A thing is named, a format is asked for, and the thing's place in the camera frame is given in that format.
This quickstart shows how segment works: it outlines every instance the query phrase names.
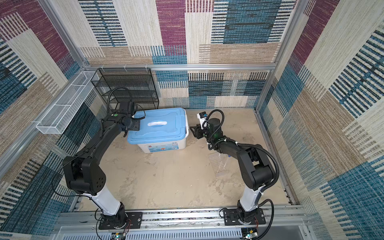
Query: blue lid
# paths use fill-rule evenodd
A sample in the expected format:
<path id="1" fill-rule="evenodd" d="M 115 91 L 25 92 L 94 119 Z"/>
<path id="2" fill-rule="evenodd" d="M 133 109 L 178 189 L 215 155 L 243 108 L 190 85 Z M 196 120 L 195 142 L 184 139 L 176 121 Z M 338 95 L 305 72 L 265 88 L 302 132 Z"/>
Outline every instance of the blue lid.
<path id="1" fill-rule="evenodd" d="M 129 131 L 130 144 L 178 141 L 185 138 L 185 110 L 183 108 L 166 108 L 146 110 L 146 117 L 140 120 L 139 131 Z M 135 118 L 144 116 L 143 111 Z"/>

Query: blue plastic storage box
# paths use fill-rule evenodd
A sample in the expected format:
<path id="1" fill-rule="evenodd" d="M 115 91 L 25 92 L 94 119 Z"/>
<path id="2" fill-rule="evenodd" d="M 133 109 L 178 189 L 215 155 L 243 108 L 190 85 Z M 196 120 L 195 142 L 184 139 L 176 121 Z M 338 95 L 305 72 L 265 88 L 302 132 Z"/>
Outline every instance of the blue plastic storage box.
<path id="1" fill-rule="evenodd" d="M 139 131 L 129 131 L 127 141 L 137 144 L 145 153 L 183 149 L 189 133 L 185 109 L 166 108 L 146 110 Z M 135 118 L 144 116 L 143 111 Z"/>

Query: red wire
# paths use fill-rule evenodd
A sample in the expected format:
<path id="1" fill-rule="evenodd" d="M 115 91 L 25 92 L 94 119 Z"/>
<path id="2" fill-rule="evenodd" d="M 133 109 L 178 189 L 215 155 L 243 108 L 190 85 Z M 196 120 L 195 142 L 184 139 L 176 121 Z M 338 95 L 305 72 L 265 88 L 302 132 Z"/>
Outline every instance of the red wire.
<path id="1" fill-rule="evenodd" d="M 128 226 L 129 226 L 128 232 L 129 232 L 129 230 L 131 229 L 131 220 L 128 219 L 128 221 L 129 221 L 129 223 L 128 223 L 128 225 L 124 228 L 124 231 L 122 232 L 123 234 L 124 234 L 124 232 L 125 232 L 125 230 L 127 229 Z"/>
<path id="2" fill-rule="evenodd" d="M 259 232 L 259 229 L 258 229 L 258 227 L 259 227 L 259 222 L 257 221 L 256 217 L 255 217 L 255 220 L 256 220 L 256 232 Z"/>

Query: clear plastic bag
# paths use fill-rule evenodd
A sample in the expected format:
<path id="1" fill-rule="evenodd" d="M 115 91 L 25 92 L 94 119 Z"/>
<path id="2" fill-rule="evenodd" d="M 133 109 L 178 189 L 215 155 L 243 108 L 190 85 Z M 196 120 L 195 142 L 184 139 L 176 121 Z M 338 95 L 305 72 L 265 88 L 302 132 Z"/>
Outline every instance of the clear plastic bag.
<path id="1" fill-rule="evenodd" d="M 230 157 L 228 155 L 215 152 L 210 154 L 208 158 L 209 162 L 211 163 L 211 167 L 216 174 L 216 177 L 229 173 L 228 166 Z"/>

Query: white handle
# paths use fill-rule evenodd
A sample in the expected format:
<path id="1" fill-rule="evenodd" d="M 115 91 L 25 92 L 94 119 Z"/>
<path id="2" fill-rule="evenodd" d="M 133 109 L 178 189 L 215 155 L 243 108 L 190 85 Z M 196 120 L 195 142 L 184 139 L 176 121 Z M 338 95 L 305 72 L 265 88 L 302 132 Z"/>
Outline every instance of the white handle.
<path id="1" fill-rule="evenodd" d="M 148 123 L 148 126 L 154 126 L 154 125 L 166 125 L 166 121 L 159 121 L 159 122 L 150 122 Z"/>

